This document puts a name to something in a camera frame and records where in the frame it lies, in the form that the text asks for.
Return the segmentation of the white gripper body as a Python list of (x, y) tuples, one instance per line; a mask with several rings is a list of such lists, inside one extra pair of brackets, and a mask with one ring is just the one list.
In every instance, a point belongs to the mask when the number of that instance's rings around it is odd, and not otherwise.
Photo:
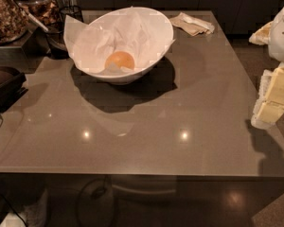
[(284, 7), (272, 22), (268, 48), (271, 58), (284, 62)]

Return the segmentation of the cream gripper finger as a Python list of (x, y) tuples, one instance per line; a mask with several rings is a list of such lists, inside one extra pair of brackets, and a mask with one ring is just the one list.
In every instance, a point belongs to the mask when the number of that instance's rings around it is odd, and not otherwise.
[(267, 130), (284, 114), (284, 62), (274, 71), (265, 70), (260, 79), (251, 124)]
[(251, 35), (249, 38), (249, 42), (251, 44), (257, 45), (265, 45), (269, 42), (269, 35), (271, 30), (272, 23), (269, 22), (260, 29), (258, 29), (255, 33)]

